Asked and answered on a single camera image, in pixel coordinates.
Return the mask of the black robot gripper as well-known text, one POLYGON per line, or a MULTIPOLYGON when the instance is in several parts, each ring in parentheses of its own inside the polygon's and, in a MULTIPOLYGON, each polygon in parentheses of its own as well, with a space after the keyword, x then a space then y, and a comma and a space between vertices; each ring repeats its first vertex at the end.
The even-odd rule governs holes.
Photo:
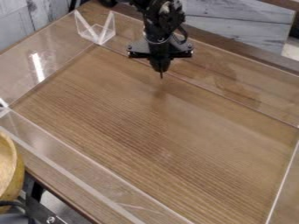
POLYGON ((190 58, 192 50, 192 44, 187 41, 187 38, 172 33, 167 39, 154 41, 146 31, 143 37, 127 46, 127 54, 131 58, 150 59, 154 70, 160 72, 160 78, 168 71, 171 59, 190 58))

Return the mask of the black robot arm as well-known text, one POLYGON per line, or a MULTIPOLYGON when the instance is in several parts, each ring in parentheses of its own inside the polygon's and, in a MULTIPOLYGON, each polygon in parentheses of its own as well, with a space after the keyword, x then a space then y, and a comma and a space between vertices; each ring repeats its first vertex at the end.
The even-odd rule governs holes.
POLYGON ((127 46, 130 58, 147 59, 164 77, 174 59, 192 56, 188 32, 183 29, 186 14, 180 0, 97 0, 112 8, 130 3, 143 15, 143 38, 127 46))

